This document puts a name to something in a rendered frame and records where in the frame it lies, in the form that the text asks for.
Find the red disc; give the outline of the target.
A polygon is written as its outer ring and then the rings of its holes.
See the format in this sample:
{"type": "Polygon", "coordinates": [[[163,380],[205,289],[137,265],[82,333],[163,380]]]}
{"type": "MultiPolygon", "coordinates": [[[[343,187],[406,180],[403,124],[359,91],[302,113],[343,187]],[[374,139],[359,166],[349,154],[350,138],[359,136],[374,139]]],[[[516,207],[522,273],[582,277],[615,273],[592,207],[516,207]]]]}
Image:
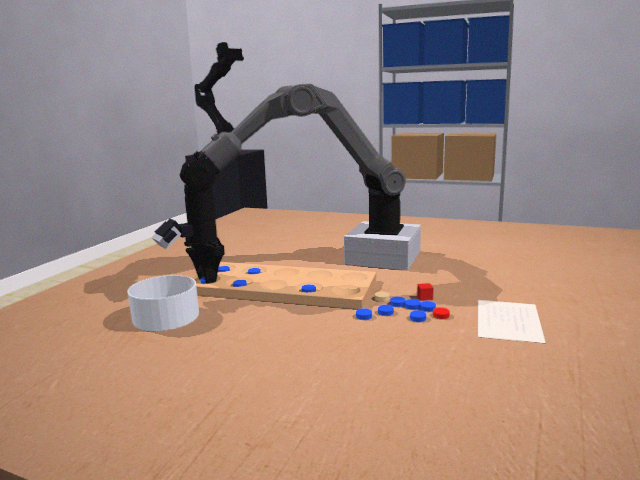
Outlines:
{"type": "Polygon", "coordinates": [[[450,311],[446,308],[435,308],[433,310],[433,317],[437,319],[447,319],[449,318],[450,311]]]}

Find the white sheet of paper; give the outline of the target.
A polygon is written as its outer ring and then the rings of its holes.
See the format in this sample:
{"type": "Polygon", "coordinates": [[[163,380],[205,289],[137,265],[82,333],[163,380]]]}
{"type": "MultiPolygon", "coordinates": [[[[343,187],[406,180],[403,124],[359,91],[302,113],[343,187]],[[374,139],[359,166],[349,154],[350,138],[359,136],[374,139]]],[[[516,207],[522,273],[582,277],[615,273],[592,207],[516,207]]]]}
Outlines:
{"type": "Polygon", "coordinates": [[[478,337],[545,343],[534,304],[478,300],[478,337]]]}

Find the tan tray with round pockets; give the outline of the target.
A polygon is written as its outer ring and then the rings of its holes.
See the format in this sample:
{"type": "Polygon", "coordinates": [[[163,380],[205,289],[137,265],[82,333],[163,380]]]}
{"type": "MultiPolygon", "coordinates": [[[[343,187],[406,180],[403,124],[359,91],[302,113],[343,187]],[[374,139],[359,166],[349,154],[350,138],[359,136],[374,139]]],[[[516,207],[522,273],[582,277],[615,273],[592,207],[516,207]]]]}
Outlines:
{"type": "Polygon", "coordinates": [[[376,272],[370,271],[230,262],[220,262],[220,266],[229,266],[232,271],[218,272],[215,283],[201,284],[198,275],[192,277],[197,295],[363,309],[376,282],[376,272]],[[248,274],[251,268],[259,268],[261,273],[248,274]],[[246,280],[247,286],[233,287],[235,280],[246,280]],[[308,284],[315,285],[316,292],[302,292],[302,286],[308,284]]]}

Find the red cube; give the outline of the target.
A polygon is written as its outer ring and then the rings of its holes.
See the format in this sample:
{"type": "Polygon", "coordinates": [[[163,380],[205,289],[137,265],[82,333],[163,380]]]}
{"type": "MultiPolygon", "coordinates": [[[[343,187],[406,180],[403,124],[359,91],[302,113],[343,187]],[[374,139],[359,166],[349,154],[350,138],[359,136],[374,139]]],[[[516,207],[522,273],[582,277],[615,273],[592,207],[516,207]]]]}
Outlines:
{"type": "Polygon", "coordinates": [[[420,301],[433,300],[433,287],[430,283],[417,284],[417,297],[420,301]]]}

